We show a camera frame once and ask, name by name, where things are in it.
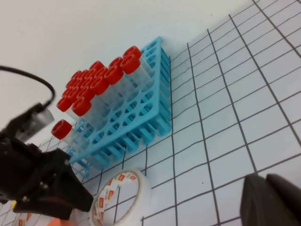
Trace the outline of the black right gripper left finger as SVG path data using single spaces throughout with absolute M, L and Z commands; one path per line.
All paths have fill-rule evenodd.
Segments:
M 0 202 L 16 201 L 15 213 L 36 213 L 63 220 L 78 209 L 88 212 L 93 196 L 57 148 L 42 152 L 36 145 L 0 137 Z

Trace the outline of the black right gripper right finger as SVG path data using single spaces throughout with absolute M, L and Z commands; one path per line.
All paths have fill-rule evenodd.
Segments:
M 243 226 L 299 226 L 301 189 L 277 174 L 247 175 L 240 217 Z

